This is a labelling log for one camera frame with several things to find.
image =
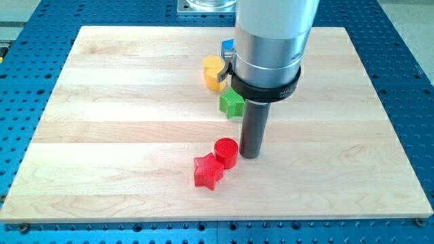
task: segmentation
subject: metal frame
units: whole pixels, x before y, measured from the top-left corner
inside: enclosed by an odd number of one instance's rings
[[[176,1],[42,0],[0,64],[0,194],[6,194],[82,25],[233,26],[179,16]],[[314,26],[343,26],[434,204],[434,87],[375,0],[321,0]],[[282,222],[0,224],[0,243],[432,243],[434,218]]]

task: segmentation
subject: green star block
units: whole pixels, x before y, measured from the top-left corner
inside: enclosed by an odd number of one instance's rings
[[[228,119],[244,115],[244,99],[232,87],[220,95],[220,110],[226,113]]]

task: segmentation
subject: red star block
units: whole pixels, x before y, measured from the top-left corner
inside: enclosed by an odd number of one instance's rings
[[[206,186],[214,190],[216,182],[223,178],[223,164],[212,153],[204,157],[195,157],[195,186]]]

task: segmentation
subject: wood grain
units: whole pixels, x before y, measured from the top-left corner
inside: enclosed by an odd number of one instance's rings
[[[83,27],[0,211],[6,223],[428,217],[433,211],[345,29],[313,28],[261,154],[215,191],[193,157],[239,139],[201,61],[232,28]]]

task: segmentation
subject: wooden board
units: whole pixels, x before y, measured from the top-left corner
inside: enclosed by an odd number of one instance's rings
[[[201,61],[232,28],[83,27],[1,220],[137,222],[428,217],[433,211],[343,28],[314,28],[297,91],[271,106],[262,152],[215,191],[193,157],[241,119]]]

